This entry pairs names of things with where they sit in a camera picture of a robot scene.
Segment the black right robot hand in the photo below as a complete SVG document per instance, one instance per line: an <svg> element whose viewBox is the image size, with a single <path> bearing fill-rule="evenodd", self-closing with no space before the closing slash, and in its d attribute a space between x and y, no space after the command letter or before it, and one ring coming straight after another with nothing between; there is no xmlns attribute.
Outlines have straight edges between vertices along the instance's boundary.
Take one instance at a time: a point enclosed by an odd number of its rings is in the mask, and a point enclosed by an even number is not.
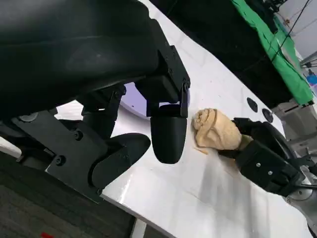
<svg viewBox="0 0 317 238"><path fill-rule="evenodd" d="M305 180L294 164L295 152L285 137L269 122L234 118L242 135L253 140L242 150L219 150L219 154L235 160L240 173L267 192L287 197Z"/></svg>

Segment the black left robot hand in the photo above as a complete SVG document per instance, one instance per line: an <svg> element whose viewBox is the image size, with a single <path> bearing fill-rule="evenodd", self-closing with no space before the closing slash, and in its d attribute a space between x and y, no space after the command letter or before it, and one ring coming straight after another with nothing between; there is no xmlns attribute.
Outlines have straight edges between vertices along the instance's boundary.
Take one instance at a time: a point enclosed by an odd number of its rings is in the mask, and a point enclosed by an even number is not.
<svg viewBox="0 0 317 238"><path fill-rule="evenodd" d="M149 147L179 161L190 85L140 1L0 3L0 135L96 203Z"/></svg>

